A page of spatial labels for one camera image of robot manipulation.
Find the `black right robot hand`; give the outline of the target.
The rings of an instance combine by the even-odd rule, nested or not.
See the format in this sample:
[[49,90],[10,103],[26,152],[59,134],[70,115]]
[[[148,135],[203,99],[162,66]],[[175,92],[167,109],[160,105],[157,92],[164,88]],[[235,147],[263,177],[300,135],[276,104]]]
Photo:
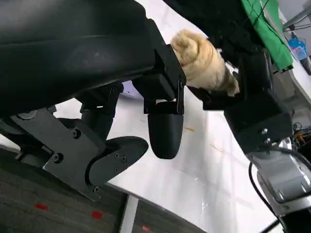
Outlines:
[[207,41],[222,50],[217,55],[223,64],[211,65],[187,83],[204,110],[224,110],[272,89],[271,59],[255,30],[237,27],[229,35],[213,34]]

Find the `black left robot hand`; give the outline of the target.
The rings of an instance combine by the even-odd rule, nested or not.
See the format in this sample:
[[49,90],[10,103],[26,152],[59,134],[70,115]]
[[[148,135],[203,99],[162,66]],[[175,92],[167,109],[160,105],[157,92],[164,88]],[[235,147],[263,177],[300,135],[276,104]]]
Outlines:
[[[143,97],[149,140],[107,139],[126,81]],[[0,3],[0,133],[21,162],[90,200],[148,148],[177,155],[185,84],[172,46],[134,0]]]

